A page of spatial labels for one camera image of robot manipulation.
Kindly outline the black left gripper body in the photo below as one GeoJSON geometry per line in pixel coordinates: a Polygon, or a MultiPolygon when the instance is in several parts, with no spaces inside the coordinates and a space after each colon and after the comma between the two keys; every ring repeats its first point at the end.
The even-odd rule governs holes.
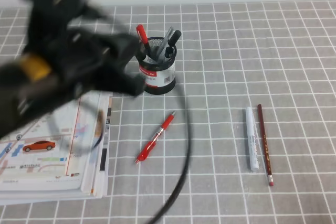
{"type": "Polygon", "coordinates": [[[47,45],[56,87],[68,95],[118,88],[118,36],[71,29],[47,45]]]}

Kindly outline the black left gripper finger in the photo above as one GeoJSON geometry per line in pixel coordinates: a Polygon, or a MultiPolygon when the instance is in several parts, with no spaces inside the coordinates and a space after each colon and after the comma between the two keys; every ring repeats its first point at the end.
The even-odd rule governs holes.
{"type": "Polygon", "coordinates": [[[119,33],[107,35],[104,39],[108,49],[108,56],[118,68],[124,70],[129,61],[139,50],[139,39],[135,35],[119,33]]]}
{"type": "Polygon", "coordinates": [[[137,97],[144,91],[144,79],[119,70],[102,70],[97,74],[97,90],[137,97]]]}

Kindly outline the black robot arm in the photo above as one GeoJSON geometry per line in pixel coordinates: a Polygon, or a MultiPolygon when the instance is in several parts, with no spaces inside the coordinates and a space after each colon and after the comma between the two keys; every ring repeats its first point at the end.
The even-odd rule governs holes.
{"type": "Polygon", "coordinates": [[[29,43],[19,58],[1,66],[1,136],[90,91],[138,96],[144,80],[124,69],[139,45],[135,35],[84,29],[29,43]]]}

